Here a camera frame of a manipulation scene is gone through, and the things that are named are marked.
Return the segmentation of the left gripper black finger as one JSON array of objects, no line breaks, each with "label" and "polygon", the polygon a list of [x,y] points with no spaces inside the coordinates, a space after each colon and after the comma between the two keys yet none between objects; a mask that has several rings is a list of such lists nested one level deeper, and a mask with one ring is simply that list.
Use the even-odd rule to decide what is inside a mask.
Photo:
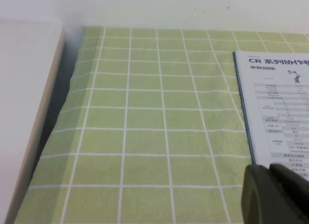
[{"label": "left gripper black finger", "polygon": [[307,224],[309,181],[281,164],[248,165],[241,211],[245,224]]}]

